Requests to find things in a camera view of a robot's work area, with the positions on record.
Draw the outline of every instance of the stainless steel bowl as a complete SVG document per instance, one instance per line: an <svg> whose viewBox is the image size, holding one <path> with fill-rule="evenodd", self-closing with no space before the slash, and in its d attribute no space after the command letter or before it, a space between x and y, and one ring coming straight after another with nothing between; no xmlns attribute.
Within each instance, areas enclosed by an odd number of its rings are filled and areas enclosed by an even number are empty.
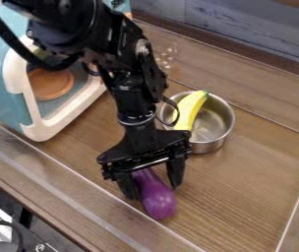
<svg viewBox="0 0 299 252"><path fill-rule="evenodd" d="M171 97L175 103L192 93L183 92ZM164 104L160 109L160 119L163 121L172 121L174 109ZM235 113L230 104L215 94L210 94L204 102L192 124L191 129L191 152L194 154L204 154L218 150L224 143L224 140L234 128Z"/></svg>

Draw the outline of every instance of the wooden table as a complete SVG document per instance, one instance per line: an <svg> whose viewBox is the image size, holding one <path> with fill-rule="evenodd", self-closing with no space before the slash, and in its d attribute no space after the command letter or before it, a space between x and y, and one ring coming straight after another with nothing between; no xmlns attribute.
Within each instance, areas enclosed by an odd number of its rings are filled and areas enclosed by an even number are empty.
<svg viewBox="0 0 299 252"><path fill-rule="evenodd" d="M160 47L167 32L151 27L145 30ZM255 82L278 78L274 88L279 93L286 92L287 83L299 87L299 77L290 73L184 40L184 48L188 46L194 46L194 51L188 50L192 57L187 58L186 51L180 54L172 78L187 84L187 78L191 82L200 78L199 71L207 77L206 69L214 76L216 71L218 79L211 80L210 87L218 85L214 93L226 94L234 104L236 96L231 95L240 83L230 78L223 81L224 77L239 79L244 73L244 78ZM199 61L194 72L196 52L211 56L215 65ZM186 69L179 68L182 57L190 63ZM232 64L220 61L222 68L216 68L220 59ZM182 84L172 81L170 84L167 95L188 90ZM108 94L51 141L33 143L64 165L21 146L18 140L0 138L6 157L14 161L9 165L0 160L0 187L88 251L273 251L299 196L299 132L293 130L294 117L281 121L289 122L293 129L271 121L281 118L289 102L270 104L277 97L269 97L266 108L281 106L270 113L259 100L269 90L244 87L240 92L247 101L255 98L256 102L248 104L242 99L242 108L234 106L236 125L223 149L190 157L186 182L176 191L179 210L168 220L156 223L147 219L135 210L143 211L140 204L125 200L115 183L103 180L96 156L123 135ZM250 111L266 112L263 117L243 109L247 106ZM159 166L156 170L167 181L164 168Z"/></svg>

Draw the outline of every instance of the yellow banana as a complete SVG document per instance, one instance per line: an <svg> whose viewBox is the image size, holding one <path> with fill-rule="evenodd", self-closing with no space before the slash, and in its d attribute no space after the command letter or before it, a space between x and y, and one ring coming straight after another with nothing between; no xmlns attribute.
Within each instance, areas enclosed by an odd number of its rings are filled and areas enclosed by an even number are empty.
<svg viewBox="0 0 299 252"><path fill-rule="evenodd" d="M207 91L196 91L187 95L178 103L180 118L175 126L175 130L191 130L196 113L208 98Z"/></svg>

